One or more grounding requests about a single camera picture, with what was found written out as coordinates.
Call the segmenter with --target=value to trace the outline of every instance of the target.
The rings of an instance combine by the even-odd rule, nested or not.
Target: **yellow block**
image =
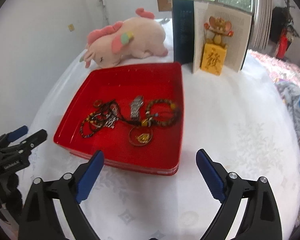
[[[227,54],[227,49],[213,43],[206,43],[203,50],[201,69],[219,76]]]

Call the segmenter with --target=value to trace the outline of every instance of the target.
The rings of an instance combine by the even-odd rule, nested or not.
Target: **open book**
[[[223,18],[232,23],[233,37],[223,36],[222,40],[228,44],[224,65],[239,71],[246,57],[251,32],[252,15],[236,9],[205,1],[194,2],[194,59],[192,72],[200,68],[203,46],[206,38],[213,38],[213,33],[204,29],[210,16]]]
[[[174,60],[181,64],[193,61],[193,73],[200,68],[205,40],[213,37],[204,29],[210,16],[231,21],[233,37],[223,36],[229,45],[224,65],[239,71],[248,49],[252,15],[214,2],[172,0]]]

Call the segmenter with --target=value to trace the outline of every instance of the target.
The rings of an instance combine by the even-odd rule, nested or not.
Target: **white tablecloth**
[[[123,64],[173,60],[172,24],[165,26],[165,58],[129,59]],[[30,167],[20,171],[23,198],[34,178],[59,179],[86,160],[53,143],[53,135],[77,89],[96,68],[79,63],[81,53],[61,76],[38,111],[29,134],[48,132],[33,150]],[[183,66],[184,132],[180,167],[170,177],[123,171],[105,166],[81,208],[101,240],[198,240],[217,213],[195,163],[204,148],[213,161],[243,179],[266,176],[277,201],[283,239],[295,224],[300,204],[300,153],[292,121],[266,71],[249,54],[243,70],[224,68],[217,77]],[[240,206],[228,239],[235,237],[245,207]],[[65,235],[73,239],[60,204]]]

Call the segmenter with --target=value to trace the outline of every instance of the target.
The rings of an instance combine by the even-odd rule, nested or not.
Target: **silver screw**
[[[72,174],[71,173],[66,173],[65,175],[63,175],[64,179],[71,179],[72,178]]]
[[[36,178],[34,179],[33,183],[34,184],[39,184],[41,182],[41,179],[40,178]]]
[[[235,172],[230,172],[230,173],[229,173],[229,177],[230,177],[231,179],[236,179],[236,178],[238,177],[238,175],[237,175]]]
[[[261,180],[261,182],[263,182],[263,183],[267,183],[267,182],[268,182],[268,180],[267,180],[266,177],[261,177],[260,180]]]

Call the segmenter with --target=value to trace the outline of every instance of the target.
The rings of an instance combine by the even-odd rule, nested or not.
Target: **red tray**
[[[171,127],[152,126],[149,144],[133,146],[128,134],[132,126],[122,121],[114,128],[104,127],[90,138],[82,138],[79,128],[88,114],[94,111],[93,102],[115,99],[121,113],[130,119],[130,103],[143,96],[140,109],[153,99],[166,98],[176,102],[181,110],[180,119]],[[59,127],[54,142],[70,153],[89,159],[96,150],[102,150],[105,164],[121,169],[151,174],[173,175],[177,172],[183,128],[183,88],[179,63],[128,65],[95,70],[90,73],[72,99]]]

